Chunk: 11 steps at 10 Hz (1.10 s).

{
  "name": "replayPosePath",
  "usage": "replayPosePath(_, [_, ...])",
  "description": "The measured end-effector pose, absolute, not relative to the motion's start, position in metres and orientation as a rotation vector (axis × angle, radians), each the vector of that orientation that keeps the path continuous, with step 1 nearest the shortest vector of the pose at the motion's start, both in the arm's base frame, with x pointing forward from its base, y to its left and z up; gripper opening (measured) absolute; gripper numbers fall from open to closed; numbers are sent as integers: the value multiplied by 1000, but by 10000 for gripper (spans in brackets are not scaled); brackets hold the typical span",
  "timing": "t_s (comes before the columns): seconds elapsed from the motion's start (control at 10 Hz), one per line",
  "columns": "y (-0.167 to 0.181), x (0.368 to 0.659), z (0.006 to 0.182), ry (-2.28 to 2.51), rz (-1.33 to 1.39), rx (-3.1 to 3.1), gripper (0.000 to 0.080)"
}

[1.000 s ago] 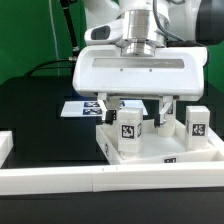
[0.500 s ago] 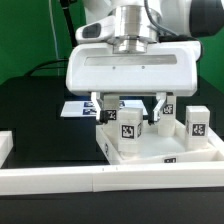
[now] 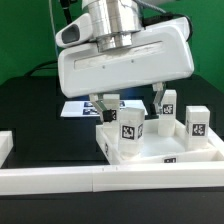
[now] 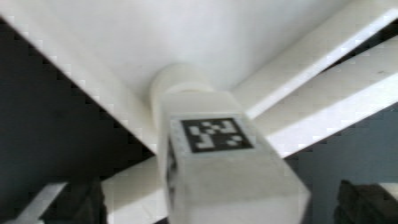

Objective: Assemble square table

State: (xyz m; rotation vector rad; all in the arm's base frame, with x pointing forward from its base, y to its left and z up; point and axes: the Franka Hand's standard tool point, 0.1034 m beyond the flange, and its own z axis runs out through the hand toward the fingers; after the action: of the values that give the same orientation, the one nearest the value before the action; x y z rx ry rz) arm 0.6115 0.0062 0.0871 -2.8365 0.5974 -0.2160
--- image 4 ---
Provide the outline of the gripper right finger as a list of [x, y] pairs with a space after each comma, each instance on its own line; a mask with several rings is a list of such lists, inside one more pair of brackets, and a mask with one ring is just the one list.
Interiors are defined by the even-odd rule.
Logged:
[[335, 224], [398, 224], [398, 198], [380, 184], [341, 181]]

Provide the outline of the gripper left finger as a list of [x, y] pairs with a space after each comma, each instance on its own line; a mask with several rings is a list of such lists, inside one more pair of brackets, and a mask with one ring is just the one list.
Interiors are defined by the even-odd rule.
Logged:
[[14, 224], [101, 224], [99, 182], [48, 184]]

